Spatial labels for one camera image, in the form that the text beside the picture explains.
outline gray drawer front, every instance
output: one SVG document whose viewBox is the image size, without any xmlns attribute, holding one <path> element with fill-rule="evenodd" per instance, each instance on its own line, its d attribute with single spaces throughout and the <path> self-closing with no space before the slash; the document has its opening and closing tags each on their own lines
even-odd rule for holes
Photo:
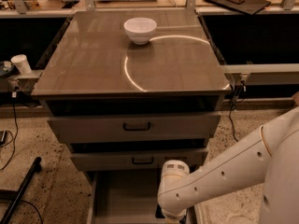
<svg viewBox="0 0 299 224">
<path fill-rule="evenodd" d="M 206 148 L 122 153 L 71 154 L 79 171 L 150 169 L 162 167 L 168 160 L 182 160 L 188 165 L 202 165 Z"/>
<path fill-rule="evenodd" d="M 61 143 L 198 139 L 214 135 L 220 112 L 51 118 Z"/>
</svg>

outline white robotic arm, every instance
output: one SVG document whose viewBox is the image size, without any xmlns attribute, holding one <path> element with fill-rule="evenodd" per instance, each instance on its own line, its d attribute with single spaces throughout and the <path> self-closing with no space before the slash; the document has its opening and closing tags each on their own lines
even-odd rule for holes
<svg viewBox="0 0 299 224">
<path fill-rule="evenodd" d="M 250 133 L 189 174 L 182 161 L 164 164 L 158 204 L 166 219 L 223 194 L 265 183 L 260 223 L 298 223 L 299 107 Z"/>
</svg>

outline black handle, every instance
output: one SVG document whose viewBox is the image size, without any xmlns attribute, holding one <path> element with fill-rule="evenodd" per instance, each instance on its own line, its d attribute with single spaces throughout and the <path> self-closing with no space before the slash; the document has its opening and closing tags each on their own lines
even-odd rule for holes
<svg viewBox="0 0 299 224">
<path fill-rule="evenodd" d="M 125 131 L 128 131 L 128 132 L 138 132 L 138 131 L 149 131 L 149 130 L 150 130 L 150 126 L 151 126 L 150 122 L 148 122 L 148 123 L 147 123 L 145 126 L 143 126 L 143 127 L 136 127 L 136 126 L 133 126 L 133 125 L 131 125 L 131 127 L 130 127 L 129 124 L 127 124 L 127 123 L 123 123 L 122 128 L 123 128 Z"/>
<path fill-rule="evenodd" d="M 153 157 L 151 157 L 150 160 L 148 160 L 148 161 L 141 160 L 141 159 L 140 159 L 140 161 L 136 161 L 136 159 L 134 157 L 132 157 L 132 164 L 135 164 L 135 165 L 153 164 Z"/>
</svg>

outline drawer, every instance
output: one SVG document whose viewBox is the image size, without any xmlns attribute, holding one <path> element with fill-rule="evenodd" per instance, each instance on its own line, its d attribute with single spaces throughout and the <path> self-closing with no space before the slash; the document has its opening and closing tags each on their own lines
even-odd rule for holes
<svg viewBox="0 0 299 224">
<path fill-rule="evenodd" d="M 157 169 L 96 172 L 88 224 L 166 224 L 156 217 L 160 172 Z M 186 223 L 197 223 L 194 208 Z"/>
<path fill-rule="evenodd" d="M 129 170 L 162 168 L 168 160 L 181 160 L 189 166 L 202 165 L 207 149 L 152 150 L 142 152 L 113 152 L 71 154 L 79 171 Z"/>
<path fill-rule="evenodd" d="M 214 135 L 220 112 L 159 115 L 54 117 L 49 125 L 61 143 L 199 139 Z"/>
</svg>

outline brown glossy countertop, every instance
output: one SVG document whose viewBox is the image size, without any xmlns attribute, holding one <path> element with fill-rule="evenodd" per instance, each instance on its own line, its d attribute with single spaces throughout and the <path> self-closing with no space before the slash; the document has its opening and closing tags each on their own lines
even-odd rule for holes
<svg viewBox="0 0 299 224">
<path fill-rule="evenodd" d="M 156 20 L 134 44 L 123 24 Z M 194 13 L 185 9 L 76 13 L 32 95 L 39 98 L 225 94 L 229 83 Z"/>
</svg>

